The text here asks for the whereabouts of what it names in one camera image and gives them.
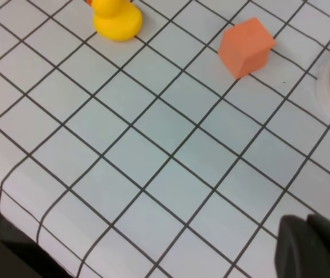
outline orange foam block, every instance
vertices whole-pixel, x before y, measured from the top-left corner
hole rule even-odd
[[[218,54],[234,78],[263,67],[276,42],[261,22],[253,17],[226,30]]]

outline yellow rubber duck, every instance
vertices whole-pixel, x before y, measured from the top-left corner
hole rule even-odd
[[[94,28],[108,39],[126,41],[141,29],[141,11],[128,0],[93,0],[91,7]]]

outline rubber duck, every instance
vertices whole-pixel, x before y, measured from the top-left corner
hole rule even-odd
[[[93,0],[91,7],[94,28],[108,39],[126,41],[141,29],[141,11],[129,0]]]

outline table surface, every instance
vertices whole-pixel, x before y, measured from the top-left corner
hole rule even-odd
[[[73,276],[275,277],[280,217],[330,219],[330,1],[134,3],[116,43],[82,0],[0,0],[0,213]],[[253,16],[277,45],[236,81]]]

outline black object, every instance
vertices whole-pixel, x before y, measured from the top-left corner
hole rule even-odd
[[[71,278],[36,244],[0,242],[0,278]]]
[[[330,278],[330,221],[283,216],[275,263],[278,278]]]

